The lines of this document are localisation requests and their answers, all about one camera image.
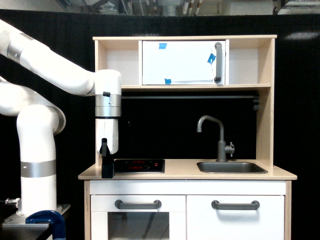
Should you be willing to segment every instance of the white microwave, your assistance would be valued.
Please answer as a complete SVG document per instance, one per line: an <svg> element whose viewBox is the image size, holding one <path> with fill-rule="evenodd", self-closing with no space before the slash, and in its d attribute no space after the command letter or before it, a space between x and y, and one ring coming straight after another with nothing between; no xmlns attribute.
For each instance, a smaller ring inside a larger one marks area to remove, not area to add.
<svg viewBox="0 0 320 240"><path fill-rule="evenodd" d="M143 85L224 85L226 40L142 41Z"/></svg>
<svg viewBox="0 0 320 240"><path fill-rule="evenodd" d="M186 240L185 195L92 195L91 240Z"/></svg>

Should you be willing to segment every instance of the ceiling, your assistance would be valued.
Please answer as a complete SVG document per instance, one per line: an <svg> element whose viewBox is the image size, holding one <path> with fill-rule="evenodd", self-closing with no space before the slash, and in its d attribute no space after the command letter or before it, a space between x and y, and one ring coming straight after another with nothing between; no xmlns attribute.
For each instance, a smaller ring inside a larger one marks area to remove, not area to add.
<svg viewBox="0 0 320 240"><path fill-rule="evenodd" d="M0 0L0 9L140 16L319 14L320 0Z"/></svg>

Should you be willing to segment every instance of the toy kitchen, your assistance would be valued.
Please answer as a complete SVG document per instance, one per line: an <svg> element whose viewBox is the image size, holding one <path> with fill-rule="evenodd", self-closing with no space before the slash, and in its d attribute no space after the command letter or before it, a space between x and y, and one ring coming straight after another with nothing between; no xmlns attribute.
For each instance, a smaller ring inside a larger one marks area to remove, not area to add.
<svg viewBox="0 0 320 240"><path fill-rule="evenodd" d="M291 239L297 176L273 157L276 38L93 38L96 72L121 73L122 113L119 152L97 137L78 176L86 240Z"/></svg>

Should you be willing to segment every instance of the oven window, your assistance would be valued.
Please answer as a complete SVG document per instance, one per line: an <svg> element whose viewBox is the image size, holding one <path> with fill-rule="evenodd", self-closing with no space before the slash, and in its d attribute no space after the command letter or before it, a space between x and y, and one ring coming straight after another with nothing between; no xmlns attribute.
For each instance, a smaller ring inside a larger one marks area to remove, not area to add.
<svg viewBox="0 0 320 240"><path fill-rule="evenodd" d="M108 212L109 240L169 240L169 212Z"/></svg>

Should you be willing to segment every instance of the blue clamp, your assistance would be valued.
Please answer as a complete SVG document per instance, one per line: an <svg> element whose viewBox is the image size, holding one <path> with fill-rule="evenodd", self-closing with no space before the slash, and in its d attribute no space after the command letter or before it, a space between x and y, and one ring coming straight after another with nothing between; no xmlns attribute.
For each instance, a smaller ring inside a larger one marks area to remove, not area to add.
<svg viewBox="0 0 320 240"><path fill-rule="evenodd" d="M52 227L53 240L66 240L66 224L64 217L53 210L38 211L25 219L26 224L49 223Z"/></svg>

